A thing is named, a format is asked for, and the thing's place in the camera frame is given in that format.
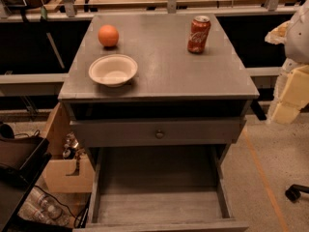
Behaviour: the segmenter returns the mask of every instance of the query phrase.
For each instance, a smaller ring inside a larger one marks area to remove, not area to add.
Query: orange
[[[119,39],[119,33],[116,27],[112,25],[103,25],[98,30],[98,41],[104,46],[115,46]]]

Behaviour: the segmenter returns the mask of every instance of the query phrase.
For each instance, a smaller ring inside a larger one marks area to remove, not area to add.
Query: drawer knob
[[[164,137],[164,132],[163,132],[162,130],[157,130],[157,131],[155,132],[155,137],[156,137],[157,139],[163,138],[163,137]]]

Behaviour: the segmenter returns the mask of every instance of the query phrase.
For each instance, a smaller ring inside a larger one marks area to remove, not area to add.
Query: chair leg
[[[251,109],[257,115],[259,120],[266,120],[267,116],[265,115],[264,111],[262,110],[261,106],[258,103],[258,100],[253,100],[251,102]]]
[[[301,185],[291,185],[290,188],[286,190],[286,196],[292,202],[295,202],[300,197],[301,192],[309,193],[309,187]]]

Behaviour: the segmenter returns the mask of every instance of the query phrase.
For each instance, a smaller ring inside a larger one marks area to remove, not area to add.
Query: stool leg
[[[259,120],[266,120],[267,116],[265,115],[264,111],[262,110],[261,106],[258,103],[258,100],[253,100],[251,102],[251,109],[257,115]]]

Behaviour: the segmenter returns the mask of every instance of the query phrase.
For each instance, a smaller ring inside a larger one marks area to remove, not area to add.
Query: beige box
[[[77,175],[74,173],[76,159],[59,159],[64,150],[65,137],[69,132],[69,115],[58,103],[50,113],[42,131],[42,137],[46,137],[49,141],[47,151],[52,155],[42,176],[50,192],[92,192],[95,171],[88,156],[81,157]]]

